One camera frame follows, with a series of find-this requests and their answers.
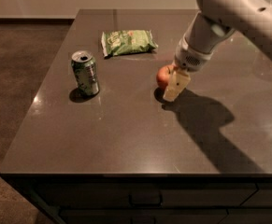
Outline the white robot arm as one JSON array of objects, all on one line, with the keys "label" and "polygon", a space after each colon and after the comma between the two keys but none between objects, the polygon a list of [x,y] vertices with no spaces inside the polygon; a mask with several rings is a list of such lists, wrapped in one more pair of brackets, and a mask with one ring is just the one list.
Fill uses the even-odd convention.
[{"label": "white robot arm", "polygon": [[176,47],[164,99],[173,102],[214,49],[233,32],[249,39],[272,61],[272,5],[265,0],[197,0],[199,11]]}]

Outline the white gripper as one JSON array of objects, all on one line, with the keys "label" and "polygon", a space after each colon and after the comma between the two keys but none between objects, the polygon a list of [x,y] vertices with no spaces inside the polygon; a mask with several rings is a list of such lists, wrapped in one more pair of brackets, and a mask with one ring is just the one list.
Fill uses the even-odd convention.
[{"label": "white gripper", "polygon": [[211,59],[213,53],[203,53],[190,47],[185,36],[179,41],[174,55],[174,64],[169,65],[168,85],[163,98],[174,102],[191,81],[188,72],[197,72]]}]

